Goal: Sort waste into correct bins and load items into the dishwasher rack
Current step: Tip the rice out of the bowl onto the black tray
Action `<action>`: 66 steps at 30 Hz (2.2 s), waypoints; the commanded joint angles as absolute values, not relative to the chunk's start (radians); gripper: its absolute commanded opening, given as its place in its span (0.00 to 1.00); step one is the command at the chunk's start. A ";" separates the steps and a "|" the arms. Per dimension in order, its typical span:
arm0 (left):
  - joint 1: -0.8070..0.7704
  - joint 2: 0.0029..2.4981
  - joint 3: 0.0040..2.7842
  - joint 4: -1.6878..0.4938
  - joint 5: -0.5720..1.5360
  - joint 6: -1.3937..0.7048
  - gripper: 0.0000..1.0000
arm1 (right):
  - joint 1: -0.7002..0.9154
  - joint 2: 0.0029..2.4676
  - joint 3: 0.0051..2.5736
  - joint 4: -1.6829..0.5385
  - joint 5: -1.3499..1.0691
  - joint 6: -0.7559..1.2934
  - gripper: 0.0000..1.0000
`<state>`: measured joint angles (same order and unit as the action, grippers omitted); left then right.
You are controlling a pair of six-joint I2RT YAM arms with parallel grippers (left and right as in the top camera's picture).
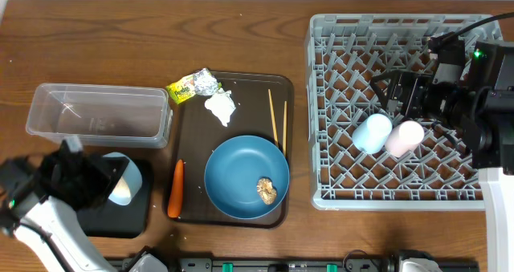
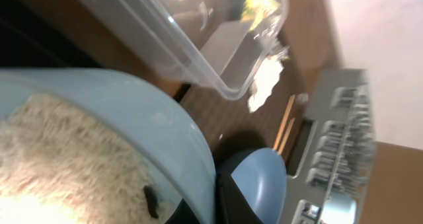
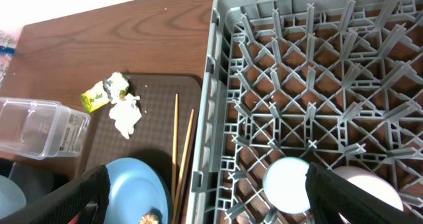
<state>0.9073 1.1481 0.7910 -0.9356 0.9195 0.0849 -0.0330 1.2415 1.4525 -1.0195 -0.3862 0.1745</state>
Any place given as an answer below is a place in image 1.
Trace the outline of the light blue bowl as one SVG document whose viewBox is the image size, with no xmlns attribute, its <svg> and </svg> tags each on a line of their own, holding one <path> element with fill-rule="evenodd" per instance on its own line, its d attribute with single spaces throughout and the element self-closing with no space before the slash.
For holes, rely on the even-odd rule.
<svg viewBox="0 0 514 272">
<path fill-rule="evenodd" d="M 108 199 L 117 205 L 128 205 L 141 189 L 142 175 L 133 160 L 126 155 L 120 152 L 110 152 L 103 155 L 103 158 L 117 157 L 127 159 L 128 164 Z"/>
</svg>

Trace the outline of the pink plastic cup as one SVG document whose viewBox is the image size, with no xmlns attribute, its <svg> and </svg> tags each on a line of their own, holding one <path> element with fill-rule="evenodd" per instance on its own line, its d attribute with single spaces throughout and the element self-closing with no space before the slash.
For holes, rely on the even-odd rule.
<svg viewBox="0 0 514 272">
<path fill-rule="evenodd" d="M 385 143 L 385 149 L 392 156 L 400 157 L 409 151 L 414 151 L 423 138 L 422 125 L 416 121 L 407 120 L 392 130 Z"/>
</svg>

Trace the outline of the light blue plastic cup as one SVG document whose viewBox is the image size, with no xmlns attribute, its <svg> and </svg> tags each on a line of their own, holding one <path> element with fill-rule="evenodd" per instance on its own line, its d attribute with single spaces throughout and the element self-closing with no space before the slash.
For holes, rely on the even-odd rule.
<svg viewBox="0 0 514 272">
<path fill-rule="evenodd" d="M 391 120 L 382 114 L 372 114 L 353 132 L 353 145 L 367 154 L 379 152 L 388 139 L 393 125 Z"/>
</svg>

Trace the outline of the dark blue plate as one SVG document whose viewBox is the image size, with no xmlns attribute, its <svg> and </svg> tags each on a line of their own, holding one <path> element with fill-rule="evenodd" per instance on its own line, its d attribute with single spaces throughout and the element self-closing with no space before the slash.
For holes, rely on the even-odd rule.
<svg viewBox="0 0 514 272">
<path fill-rule="evenodd" d="M 277 198 L 266 205 L 257 193 L 259 179 L 272 181 Z M 259 136 L 236 136 L 210 155 L 204 172 L 206 195 L 229 217 L 253 220 L 276 210 L 288 195 L 290 169 L 282 151 Z"/>
</svg>

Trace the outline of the brown food scrap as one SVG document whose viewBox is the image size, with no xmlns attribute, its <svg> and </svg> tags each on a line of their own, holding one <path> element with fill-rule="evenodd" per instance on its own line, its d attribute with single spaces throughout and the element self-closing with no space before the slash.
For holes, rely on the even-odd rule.
<svg viewBox="0 0 514 272">
<path fill-rule="evenodd" d="M 271 205 L 277 198 L 277 191 L 272 185 L 272 181 L 269 178 L 263 177 L 259 179 L 256 186 L 257 193 L 266 205 Z"/>
</svg>

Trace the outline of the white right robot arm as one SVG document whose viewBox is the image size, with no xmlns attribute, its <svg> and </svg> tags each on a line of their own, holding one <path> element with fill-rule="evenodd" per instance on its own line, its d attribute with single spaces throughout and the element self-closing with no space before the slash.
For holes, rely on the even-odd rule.
<svg viewBox="0 0 514 272">
<path fill-rule="evenodd" d="M 388 112 L 430 118 L 462 134 L 479 172 L 487 219 L 487 264 L 513 270 L 513 45 L 479 40 L 467 52 L 458 33 L 427 41 L 436 72 L 388 71 L 370 86 Z"/>
</svg>

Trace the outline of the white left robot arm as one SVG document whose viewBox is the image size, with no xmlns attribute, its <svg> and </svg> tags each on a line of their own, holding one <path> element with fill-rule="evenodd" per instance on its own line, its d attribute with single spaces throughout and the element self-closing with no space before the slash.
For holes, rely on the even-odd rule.
<svg viewBox="0 0 514 272">
<path fill-rule="evenodd" d="M 129 159 L 86 154 L 65 140 L 43 157 L 1 164 L 2 231 L 28 246 L 49 271 L 114 271 L 81 228 L 77 213 L 102 205 L 121 179 Z"/>
</svg>

